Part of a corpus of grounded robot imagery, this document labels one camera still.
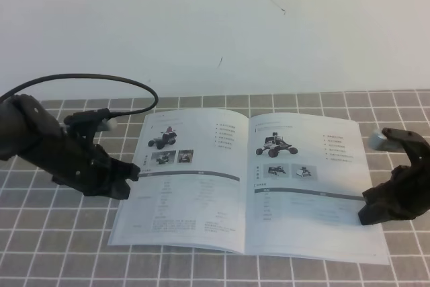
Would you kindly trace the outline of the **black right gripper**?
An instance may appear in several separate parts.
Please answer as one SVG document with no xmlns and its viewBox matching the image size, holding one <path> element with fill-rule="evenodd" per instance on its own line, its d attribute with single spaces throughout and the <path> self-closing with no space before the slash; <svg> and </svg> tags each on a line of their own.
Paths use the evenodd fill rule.
<svg viewBox="0 0 430 287">
<path fill-rule="evenodd" d="M 416 219 L 429 210 L 429 164 L 398 166 L 388 182 L 369 188 L 362 196 L 361 225 Z"/>
</svg>

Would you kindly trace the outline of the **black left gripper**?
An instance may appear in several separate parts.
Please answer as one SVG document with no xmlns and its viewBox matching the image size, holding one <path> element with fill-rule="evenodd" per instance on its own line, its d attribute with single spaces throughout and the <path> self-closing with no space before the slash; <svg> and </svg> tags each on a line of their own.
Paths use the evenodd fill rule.
<svg viewBox="0 0 430 287">
<path fill-rule="evenodd" d="M 40 168 L 86 196 L 115 200 L 127 200 L 127 180 L 138 181 L 140 175 L 137 165 L 110 157 L 99 145 L 81 145 L 67 136 L 41 137 Z"/>
</svg>

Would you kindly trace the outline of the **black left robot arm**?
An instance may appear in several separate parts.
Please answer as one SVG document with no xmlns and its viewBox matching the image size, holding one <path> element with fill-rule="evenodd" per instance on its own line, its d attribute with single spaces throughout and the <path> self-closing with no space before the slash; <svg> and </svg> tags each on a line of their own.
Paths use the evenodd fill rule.
<svg viewBox="0 0 430 287">
<path fill-rule="evenodd" d="M 110 157 L 93 141 L 110 119 L 105 108 L 72 114 L 60 125 L 31 95 L 14 95 L 1 103 L 1 160 L 18 156 L 84 196 L 126 200 L 128 182 L 138 181 L 140 168 Z"/>
</svg>

